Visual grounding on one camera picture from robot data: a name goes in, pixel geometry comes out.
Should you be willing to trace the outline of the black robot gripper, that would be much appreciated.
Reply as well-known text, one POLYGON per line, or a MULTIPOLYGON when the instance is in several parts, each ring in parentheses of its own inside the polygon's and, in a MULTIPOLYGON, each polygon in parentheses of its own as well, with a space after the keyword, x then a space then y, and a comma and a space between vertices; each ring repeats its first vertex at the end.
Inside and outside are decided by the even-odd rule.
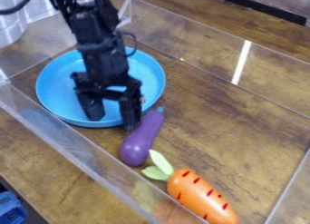
POLYGON ((72 73, 75 92, 87 119, 99 121, 104 115, 102 99, 119 101, 123 127, 131 131, 142 117, 142 82, 130 74, 123 37, 118 22, 104 23, 98 11, 83 11, 71 17, 71 28, 78 40, 78 51, 84 60, 84 73, 72 73))

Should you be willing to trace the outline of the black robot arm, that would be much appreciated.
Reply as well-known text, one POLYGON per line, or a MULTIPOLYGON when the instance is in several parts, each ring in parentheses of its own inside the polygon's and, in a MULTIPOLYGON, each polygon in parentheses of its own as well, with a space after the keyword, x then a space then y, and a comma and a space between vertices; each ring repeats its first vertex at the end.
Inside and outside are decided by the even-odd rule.
POLYGON ((84 114, 96 122, 106 116, 104 100, 119 103, 123 127, 131 131, 142 117, 142 82, 128 71, 128 57, 119 30, 118 9, 110 0, 49 0, 76 38, 86 71, 72 73, 75 93, 84 114))

